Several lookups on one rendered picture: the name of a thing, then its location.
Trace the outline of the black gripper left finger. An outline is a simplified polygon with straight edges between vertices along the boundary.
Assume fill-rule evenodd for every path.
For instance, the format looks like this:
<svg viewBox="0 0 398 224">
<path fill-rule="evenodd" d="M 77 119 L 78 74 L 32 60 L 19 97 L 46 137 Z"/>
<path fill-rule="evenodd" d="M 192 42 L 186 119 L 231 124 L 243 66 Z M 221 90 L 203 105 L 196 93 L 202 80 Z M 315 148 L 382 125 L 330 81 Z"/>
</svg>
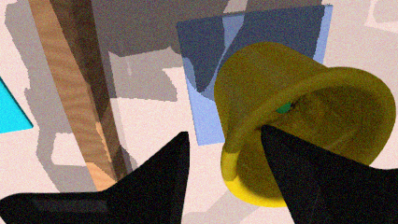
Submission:
<svg viewBox="0 0 398 224">
<path fill-rule="evenodd" d="M 190 139 L 180 132 L 108 189 L 21 192 L 0 200 L 6 224 L 181 224 Z"/>
</svg>

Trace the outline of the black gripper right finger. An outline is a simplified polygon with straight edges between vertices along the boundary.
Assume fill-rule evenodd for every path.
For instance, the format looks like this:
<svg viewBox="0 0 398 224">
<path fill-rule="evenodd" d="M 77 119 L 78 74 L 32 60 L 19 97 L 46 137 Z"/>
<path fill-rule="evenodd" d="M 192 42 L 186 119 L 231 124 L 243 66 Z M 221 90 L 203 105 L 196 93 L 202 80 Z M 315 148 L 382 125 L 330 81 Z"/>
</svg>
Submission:
<svg viewBox="0 0 398 224">
<path fill-rule="evenodd" d="M 398 223 L 398 168 L 367 166 L 271 125 L 261 140 L 294 224 Z"/>
</svg>

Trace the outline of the yellow cup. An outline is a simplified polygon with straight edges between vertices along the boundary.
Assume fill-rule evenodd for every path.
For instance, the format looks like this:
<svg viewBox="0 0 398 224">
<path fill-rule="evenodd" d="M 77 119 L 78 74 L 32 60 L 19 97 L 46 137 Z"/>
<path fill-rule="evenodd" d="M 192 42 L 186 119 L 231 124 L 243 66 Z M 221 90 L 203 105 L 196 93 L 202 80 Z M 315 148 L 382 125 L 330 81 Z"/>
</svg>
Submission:
<svg viewBox="0 0 398 224">
<path fill-rule="evenodd" d="M 390 88 L 355 67 L 327 67 L 276 42 L 236 51 L 220 69 L 214 99 L 225 143 L 223 182 L 243 202 L 286 207 L 264 155 L 263 125 L 370 165 L 396 121 Z M 288 112 L 276 110 L 291 101 Z"/>
</svg>

